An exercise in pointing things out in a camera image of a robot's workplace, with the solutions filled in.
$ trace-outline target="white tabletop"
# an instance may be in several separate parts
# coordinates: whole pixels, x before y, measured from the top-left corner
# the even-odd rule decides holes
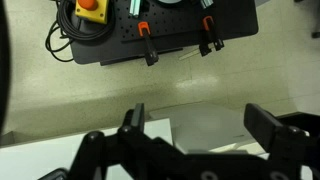
[[[118,128],[101,130],[106,136]],[[57,168],[69,169],[86,133],[0,149],[0,179],[35,180]],[[172,144],[169,119],[145,123],[145,134]],[[120,165],[108,169],[108,180],[131,179]]]

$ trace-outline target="yellow button base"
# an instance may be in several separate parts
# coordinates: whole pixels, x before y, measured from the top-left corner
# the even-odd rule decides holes
[[[87,9],[82,8],[77,0],[77,4],[76,4],[76,15],[81,17],[81,18],[85,18],[88,19],[89,21],[92,22],[97,22],[97,23],[101,23],[101,24],[107,24],[107,20],[108,20],[108,4],[109,4],[109,0],[96,0],[98,7],[97,9],[90,11]]]

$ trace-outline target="red button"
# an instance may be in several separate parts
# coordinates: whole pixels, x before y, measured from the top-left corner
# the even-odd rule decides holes
[[[96,0],[78,0],[78,3],[83,9],[87,9],[87,10],[97,9]]]

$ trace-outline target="gray floor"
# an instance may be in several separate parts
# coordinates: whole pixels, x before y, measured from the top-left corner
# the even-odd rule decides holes
[[[13,78],[5,130],[25,142],[116,126],[137,102],[147,110],[211,101],[237,111],[253,102],[275,114],[320,113],[320,39],[310,38],[317,2],[271,0],[258,8],[258,35],[226,41],[205,58],[181,58],[197,48],[188,47],[152,67],[142,59],[100,67],[60,63],[45,50],[54,3],[6,0]]]

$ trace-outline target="mounting hole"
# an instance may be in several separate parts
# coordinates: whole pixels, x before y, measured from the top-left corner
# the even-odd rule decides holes
[[[278,172],[278,171],[271,172],[270,178],[272,180],[289,180],[288,176],[286,176],[285,174]]]
[[[218,176],[211,171],[201,173],[201,180],[218,180]]]

